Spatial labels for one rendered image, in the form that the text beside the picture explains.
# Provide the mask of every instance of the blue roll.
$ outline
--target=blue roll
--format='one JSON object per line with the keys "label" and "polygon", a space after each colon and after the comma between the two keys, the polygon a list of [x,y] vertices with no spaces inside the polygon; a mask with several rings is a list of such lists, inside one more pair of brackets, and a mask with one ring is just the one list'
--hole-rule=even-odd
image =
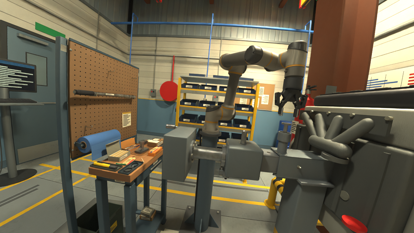
{"label": "blue roll", "polygon": [[116,140],[121,139],[121,133],[116,130],[108,130],[101,133],[91,134],[85,137],[81,137],[77,140],[78,143],[84,142],[86,148],[83,149],[78,147],[79,151],[82,153],[92,152],[92,160],[96,160],[104,155],[106,155],[106,145]]}

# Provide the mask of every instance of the standing desk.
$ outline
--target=standing desk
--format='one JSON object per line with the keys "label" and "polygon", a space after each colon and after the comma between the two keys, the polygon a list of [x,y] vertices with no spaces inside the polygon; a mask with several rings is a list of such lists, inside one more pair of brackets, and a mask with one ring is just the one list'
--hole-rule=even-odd
{"label": "standing desk", "polygon": [[[89,174],[95,175],[96,187],[96,206],[98,209],[98,223],[100,233],[110,233],[109,225],[109,203],[108,203],[108,181],[123,183],[125,201],[125,229],[126,233],[155,233],[160,224],[166,222],[167,211],[167,180],[162,180],[161,184],[161,212],[157,212],[152,221],[138,219],[136,214],[141,211],[137,209],[137,186],[144,181],[144,206],[149,206],[149,175],[162,162],[163,152],[156,156],[148,156],[148,151],[137,154],[131,151],[130,157],[135,157],[136,161],[144,160],[144,163],[129,175],[119,174],[118,172],[89,167]],[[113,163],[107,159],[103,162]]]}

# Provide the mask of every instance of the door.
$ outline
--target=door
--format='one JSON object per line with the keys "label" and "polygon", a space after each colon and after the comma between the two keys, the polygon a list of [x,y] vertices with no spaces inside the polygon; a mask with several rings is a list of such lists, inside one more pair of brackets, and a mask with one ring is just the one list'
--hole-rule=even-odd
{"label": "door", "polygon": [[12,106],[12,129],[17,163],[59,151],[55,97],[55,43],[7,27],[7,58],[36,65],[37,92],[10,92],[10,98],[27,98],[44,106]]}

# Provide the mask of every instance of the robotic arm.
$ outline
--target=robotic arm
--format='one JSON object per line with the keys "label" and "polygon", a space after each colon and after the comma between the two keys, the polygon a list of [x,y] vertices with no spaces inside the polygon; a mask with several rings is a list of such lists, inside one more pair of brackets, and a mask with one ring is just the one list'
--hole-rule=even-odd
{"label": "robotic arm", "polygon": [[221,68],[229,71],[230,77],[237,75],[237,79],[244,72],[237,72],[236,69],[240,70],[245,66],[262,66],[268,72],[285,69],[283,91],[275,93],[274,104],[279,107],[278,113],[281,116],[283,115],[283,106],[287,102],[292,102],[295,105],[294,116],[296,117],[299,114],[299,109],[305,107],[307,100],[307,95],[301,94],[306,55],[308,53],[307,45],[305,41],[292,42],[287,51],[281,54],[252,45],[246,51],[223,54],[220,57],[219,64]]}

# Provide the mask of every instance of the pegboard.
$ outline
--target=pegboard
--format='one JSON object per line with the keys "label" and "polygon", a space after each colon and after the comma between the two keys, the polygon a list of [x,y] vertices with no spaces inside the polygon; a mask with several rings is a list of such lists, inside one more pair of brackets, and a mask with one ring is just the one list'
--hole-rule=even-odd
{"label": "pegboard", "polygon": [[[135,136],[139,69],[73,41],[69,41],[68,54],[70,157],[82,155],[74,142],[83,136],[112,129],[121,133],[121,139]],[[73,90],[136,98],[75,95]],[[131,112],[131,125],[123,127],[122,113],[126,112]]]}

